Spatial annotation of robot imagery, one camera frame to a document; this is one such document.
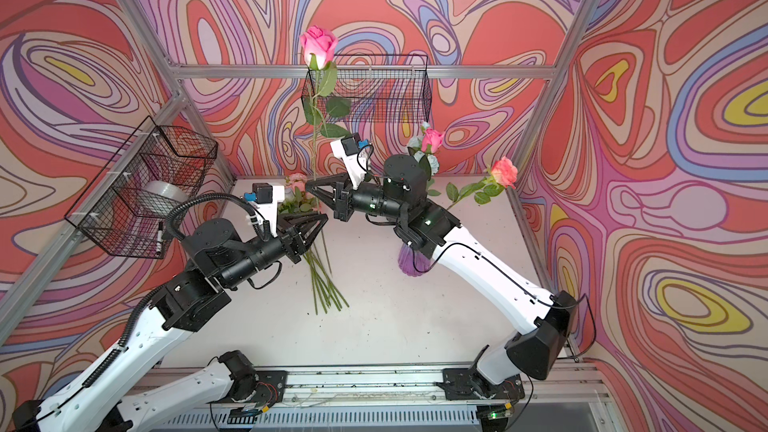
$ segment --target metal grate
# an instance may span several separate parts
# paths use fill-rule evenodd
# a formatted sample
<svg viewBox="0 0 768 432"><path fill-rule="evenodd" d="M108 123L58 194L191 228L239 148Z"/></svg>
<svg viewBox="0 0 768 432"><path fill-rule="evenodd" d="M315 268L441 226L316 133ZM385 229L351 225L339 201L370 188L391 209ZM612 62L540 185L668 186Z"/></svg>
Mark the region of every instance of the metal grate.
<svg viewBox="0 0 768 432"><path fill-rule="evenodd" d="M222 430L291 427L375 427L375 426L434 426L479 425L477 406L444 404L386 407L311 407L272 408L256 418L229 418L227 408L214 408L214 419ZM210 428L212 421L207 408L179 415L158 430L188 430Z"/></svg>
<svg viewBox="0 0 768 432"><path fill-rule="evenodd" d="M420 123L429 120L432 111L432 85L427 75L428 57L409 55L337 55L336 88L328 97L318 98L318 109L328 122ZM368 65L391 66L371 69ZM306 74L302 99L315 94L319 73ZM329 99L350 101L350 114L335 119L326 113Z"/></svg>
<svg viewBox="0 0 768 432"><path fill-rule="evenodd" d="M145 187L152 181L167 182L192 198L216 159L216 141L184 127L155 125L146 135L125 169L109 172L118 177L91 210L75 216L72 209L76 201L65 216L110 255L164 257L170 241L159 240L158 231L178 201L149 192Z"/></svg>

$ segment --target green rose leaf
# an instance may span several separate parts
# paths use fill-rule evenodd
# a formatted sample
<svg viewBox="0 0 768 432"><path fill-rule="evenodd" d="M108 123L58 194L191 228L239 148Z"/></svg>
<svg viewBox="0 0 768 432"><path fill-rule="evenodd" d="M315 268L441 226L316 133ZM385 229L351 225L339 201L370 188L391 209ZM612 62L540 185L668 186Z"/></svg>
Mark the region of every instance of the green rose leaf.
<svg viewBox="0 0 768 432"><path fill-rule="evenodd" d="M418 161L418 166L427 174L427 179L432 178L432 166L429 165L429 159L426 155L422 156L422 159Z"/></svg>
<svg viewBox="0 0 768 432"><path fill-rule="evenodd" d="M312 100L309 97L302 97L301 105L304 107L304 118L306 119L306 123L311 126L316 126L322 122L320 114L314 107L312 107Z"/></svg>
<svg viewBox="0 0 768 432"><path fill-rule="evenodd" d="M475 202L480 204L481 206L483 204L487 204L491 201L491 198L488 197L488 194L485 192L478 192L475 194Z"/></svg>
<svg viewBox="0 0 768 432"><path fill-rule="evenodd" d="M310 68L312 70L318 70L318 67L317 67L317 56L315 56L315 54L313 54L313 53L311 53L310 55L312 56L312 59L310 59Z"/></svg>
<svg viewBox="0 0 768 432"><path fill-rule="evenodd" d="M458 191L458 196L461 198L469 197L470 194L472 194L474 191L480 190L483 188L483 182L475 182L473 184L467 184L466 186L462 187L460 191Z"/></svg>
<svg viewBox="0 0 768 432"><path fill-rule="evenodd" d="M448 198L451 199L451 202L456 202L458 200L458 188L451 182L448 182L448 185L446 186L446 194L448 195Z"/></svg>
<svg viewBox="0 0 768 432"><path fill-rule="evenodd" d="M329 64L330 67L322 74L320 85L317 87L317 93L322 97L328 97L336 88L336 75L338 73L336 64L333 62L329 62Z"/></svg>
<svg viewBox="0 0 768 432"><path fill-rule="evenodd" d="M325 124L320 128L320 134L329 139L340 139L342 137L347 137L350 134L350 131L336 124Z"/></svg>
<svg viewBox="0 0 768 432"><path fill-rule="evenodd" d="M326 112L329 116L339 119L350 114L351 105L350 100L344 97L329 97L326 102Z"/></svg>
<svg viewBox="0 0 768 432"><path fill-rule="evenodd" d="M499 184L491 184L490 186L486 186L483 189L483 193L485 193L488 197L495 197L499 194L501 194L504 191L504 186L500 186Z"/></svg>

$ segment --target pink rose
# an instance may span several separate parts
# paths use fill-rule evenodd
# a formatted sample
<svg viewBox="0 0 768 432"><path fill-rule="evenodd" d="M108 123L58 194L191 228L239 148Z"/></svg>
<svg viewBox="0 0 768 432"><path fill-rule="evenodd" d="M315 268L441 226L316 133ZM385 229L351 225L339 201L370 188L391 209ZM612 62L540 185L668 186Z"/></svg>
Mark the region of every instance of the pink rose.
<svg viewBox="0 0 768 432"><path fill-rule="evenodd" d="M518 168L512 164L512 160L502 157L491 168L491 175L497 184L509 187L518 179Z"/></svg>
<svg viewBox="0 0 768 432"><path fill-rule="evenodd" d="M296 172L288 176L290 182L306 182L306 176L301 172Z"/></svg>
<svg viewBox="0 0 768 432"><path fill-rule="evenodd" d="M312 63L312 54L317 59L317 68L322 69L333 60L333 53L339 45L339 39L330 30L310 27L306 34L299 36L299 42L304 49L304 62L307 66Z"/></svg>
<svg viewBox="0 0 768 432"><path fill-rule="evenodd" d="M437 130L427 129L424 132L424 139L422 139L422 152L435 153L442 145L442 138L445 136L446 134L441 134Z"/></svg>
<svg viewBox="0 0 768 432"><path fill-rule="evenodd" d="M300 191L306 190L306 176L300 172L288 176L288 188L293 190L298 187Z"/></svg>

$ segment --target black cable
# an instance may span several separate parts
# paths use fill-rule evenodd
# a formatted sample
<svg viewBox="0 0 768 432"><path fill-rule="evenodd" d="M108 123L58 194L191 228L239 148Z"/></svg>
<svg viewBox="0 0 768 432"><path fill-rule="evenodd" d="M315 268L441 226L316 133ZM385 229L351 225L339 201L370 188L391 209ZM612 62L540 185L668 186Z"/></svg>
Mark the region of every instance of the black cable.
<svg viewBox="0 0 768 432"><path fill-rule="evenodd" d="M592 306L589 303L589 297L587 297L587 310L589 311L589 316L592 318L592 330L594 331L594 335L592 336L592 341L589 343L586 349L582 350L576 355L569 355L567 357L558 357L558 360L566 360L566 359L578 359L582 355L586 354L589 349L594 345L594 342L598 340L598 326L594 322L594 314L592 313Z"/></svg>
<svg viewBox="0 0 768 432"><path fill-rule="evenodd" d="M250 286L251 286L251 287L253 287L253 288L254 288L255 290L257 290L257 291L260 291L261 289L263 289L263 288L264 288L264 287L266 287L267 285L269 285L269 284L271 284L272 282L274 282L274 281L275 281L275 279L276 279L276 278L278 278L278 277L280 276L280 273L283 271L283 263L282 263L281 261L276 261L276 262L277 262L277 273L275 273L275 276L274 276L274 277L272 277L272 278L271 278L270 280L268 280L268 281L267 281L267 282L266 282L264 285L260 285L259 287L255 286L255 285L254 285L254 281L253 281L253 280L251 280L251 278L250 278L250 277L248 277L247 281L248 281L248 283L250 284Z"/></svg>
<svg viewBox="0 0 768 432"><path fill-rule="evenodd" d="M369 165L368 162L366 163L366 167L363 167L362 164L360 163L360 154L362 154L363 150L368 149L369 147L371 148L371 154L368 156L368 158L370 159L371 157L373 157L373 151L374 151L373 144L365 144L363 147L360 148L359 151L357 151L357 165L360 166L361 169L365 170L366 174L369 175L370 177L386 178L384 176L378 176L377 174L372 174L370 168L367 167Z"/></svg>
<svg viewBox="0 0 768 432"><path fill-rule="evenodd" d="M366 214L366 220L373 224L374 226L397 226L397 222L391 222L389 220L387 221L381 221L381 222L375 222L371 220L370 216Z"/></svg>
<svg viewBox="0 0 768 432"><path fill-rule="evenodd" d="M158 293L164 286L165 284L161 284L150 290L145 296L141 298L139 303L136 304L134 310L130 311L128 321L125 323L125 329L123 329L123 333L120 336L120 339L118 339L118 348L112 349L109 355L107 355L107 357L102 360L101 363L96 367L96 370L94 370L87 379L83 380L84 388L91 387L91 385L93 385L94 382L100 378L107 369L109 369L112 363L118 360L120 354L126 350L128 340L130 339L130 335L134 332L134 328L136 327L136 323L139 321L141 312L143 312L147 305L149 305L152 297L154 297L156 293Z"/></svg>
<svg viewBox="0 0 768 432"><path fill-rule="evenodd" d="M201 196L191 198L186 202L182 202L176 207L173 207L170 210L170 212L168 212L168 215L165 216L165 229L168 230L169 234L176 237L176 239L178 239L179 241L183 241L187 236L184 235L178 228L176 228L176 226L174 225L174 222L178 217L183 217L187 209L192 208L197 204L208 202L209 200L228 200L230 202L234 202L243 210L248 212L249 216L261 217L261 220L262 220L261 227L255 222L252 222L251 225L254 227L256 234L259 236L261 240L265 241L269 239L269 236L271 235L270 222L266 220L264 216L261 215L261 212L256 210L255 207L253 207L251 204L249 204L242 198L233 196L231 194L225 194L222 192L211 192L208 194L203 194Z"/></svg>
<svg viewBox="0 0 768 432"><path fill-rule="evenodd" d="M208 360L208 365L211 365L211 363L216 359L216 357L212 358L211 360ZM221 429L219 428L219 425L216 423L216 419L214 418L214 406L211 402L208 402L208 411L210 412L210 421L214 423L214 427L216 427L216 430L218 432L221 432Z"/></svg>
<svg viewBox="0 0 768 432"><path fill-rule="evenodd" d="M46 415L42 416L41 418L34 419L29 424L24 424L21 429L14 429L14 430L11 430L11 432L24 432L27 429L27 427L32 427L33 425L39 424L41 420L43 420L44 418L50 417L51 415L53 415L53 412L55 412L56 410L60 410L63 406L65 406L67 404L67 402L69 402L70 400L74 399L74 396L77 395L77 394L80 394L83 389L85 389L85 387L80 387L77 390L77 392L75 392L74 394L70 395L68 399L66 399L64 402L62 402L61 405L59 405L58 407L54 408L53 410L51 410L50 412L48 412Z"/></svg>
<svg viewBox="0 0 768 432"><path fill-rule="evenodd" d="M518 421L518 419L520 418L521 415L523 415L523 412L525 412L525 409L528 407L528 404L531 403L531 398L533 397L533 379L531 379L530 376L529 376L528 380L530 380L530 382L531 382L531 393L528 395L528 400L525 401L525 405L523 406L523 408L520 409L520 414L518 414L518 416L516 418L514 418L514 420L510 421L510 423L507 426L507 428L504 429L504 432L506 432L507 430L512 428L514 423Z"/></svg>
<svg viewBox="0 0 768 432"><path fill-rule="evenodd" d="M525 287L523 287L522 285L517 283L517 281L515 281L512 277L507 275L506 272L501 270L498 265L496 265L493 262L491 262L490 259L488 259L488 257L485 257L485 255L481 254L480 252L477 252L474 248L470 247L469 245L463 244L461 242L453 242L451 244L448 244L448 246L446 248L444 248L442 250L442 252L440 252L440 255L437 256L437 259L435 259L435 261L432 263L432 265L430 265L429 268L427 270L425 270L425 271L418 270L418 268L416 266L416 254L413 254L413 270L417 271L420 274L425 274L425 273L431 271L432 268L435 267L438 262L440 262L440 259L442 258L443 254L445 254L448 251L448 249L450 249L454 245L463 245L464 247L466 247L469 250L471 250L472 253L475 254L476 256L483 257L488 264L492 265L496 270L498 270L502 275L504 275L511 283L513 283L513 284L517 285L518 287L520 287L520 290L522 290L526 295L530 296L532 300L535 300L536 302L538 302L538 303L540 303L542 305L546 305L547 307L550 307L550 308L553 308L553 309L557 309L557 310L568 311L568 310L571 310L572 308L578 307L578 305L581 303L581 301L583 301L587 297L586 294L582 295L581 298L579 300L577 300L576 303L571 305L570 307L559 307L557 305L552 305L552 304L548 304L546 302L542 302L542 301L538 300L538 297L533 295Z"/></svg>

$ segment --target white tabletop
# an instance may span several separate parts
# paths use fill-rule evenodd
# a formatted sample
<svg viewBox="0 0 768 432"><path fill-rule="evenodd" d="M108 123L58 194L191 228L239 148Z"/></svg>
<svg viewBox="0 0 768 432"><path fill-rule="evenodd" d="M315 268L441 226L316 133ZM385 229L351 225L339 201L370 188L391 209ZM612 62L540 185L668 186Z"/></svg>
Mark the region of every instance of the white tabletop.
<svg viewBox="0 0 768 432"><path fill-rule="evenodd" d="M449 181L461 188L475 180L437 178L434 188L443 194L433 200L446 206ZM238 180L233 194L250 192L253 182L280 183ZM484 206L466 198L451 212L497 257L538 283L505 195ZM224 217L243 240L255 235L241 208L228 204ZM320 309L315 316L309 267L285 258L282 275L264 290L243 284L229 292L232 302L168 354L163 367L202 367L236 349L260 366L470 361L484 345L514 331L485 297L445 267L417 278L400 272L402 242L390 227L372 226L356 213L348 223L331 218L324 232L334 283L350 308L328 314Z"/></svg>

